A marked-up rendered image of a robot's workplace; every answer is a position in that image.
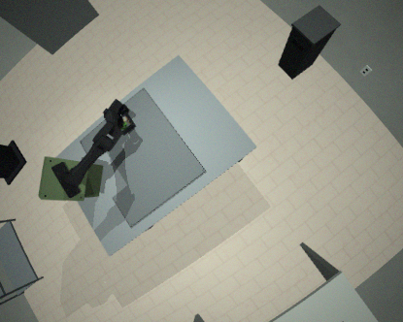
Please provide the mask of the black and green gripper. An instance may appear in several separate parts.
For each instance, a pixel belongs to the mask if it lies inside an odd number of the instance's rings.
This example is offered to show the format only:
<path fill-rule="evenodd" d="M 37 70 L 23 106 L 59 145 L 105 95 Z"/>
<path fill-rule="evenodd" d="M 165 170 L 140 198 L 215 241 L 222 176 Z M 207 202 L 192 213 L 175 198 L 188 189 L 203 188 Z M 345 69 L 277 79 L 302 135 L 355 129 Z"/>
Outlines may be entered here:
<path fill-rule="evenodd" d="M 120 125 L 121 124 L 121 125 Z M 126 127 L 126 122 L 124 122 L 123 120 L 122 121 L 120 121 L 120 122 L 118 122 L 118 127 L 119 127 L 119 129 L 120 130 L 122 130 L 122 129 L 126 129 L 127 127 Z M 123 128 L 125 126 L 125 128 Z M 122 128 L 122 129 L 121 129 Z"/>

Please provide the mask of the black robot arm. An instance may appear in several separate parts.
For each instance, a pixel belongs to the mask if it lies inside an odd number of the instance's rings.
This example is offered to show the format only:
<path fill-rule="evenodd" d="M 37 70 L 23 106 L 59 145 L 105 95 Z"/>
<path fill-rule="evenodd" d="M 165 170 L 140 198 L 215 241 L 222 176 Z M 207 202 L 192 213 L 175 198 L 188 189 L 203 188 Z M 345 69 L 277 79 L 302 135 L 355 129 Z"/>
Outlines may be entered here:
<path fill-rule="evenodd" d="M 118 122 L 122 121 L 122 117 L 120 115 L 126 113 L 129 113 L 129 109 L 116 99 L 108 109 L 103 111 L 106 124 L 93 138 L 93 145 L 83 160 L 73 169 L 71 168 L 70 171 L 68 171 L 64 162 L 51 167 L 69 198 L 72 198 L 81 192 L 78 186 L 81 184 L 85 173 L 91 167 L 91 165 L 101 155 L 113 149 L 123 134 L 123 131 L 121 131 L 118 127 Z M 108 134 L 114 138 L 109 138 L 107 136 Z M 67 191 L 67 189 L 69 191 Z"/>

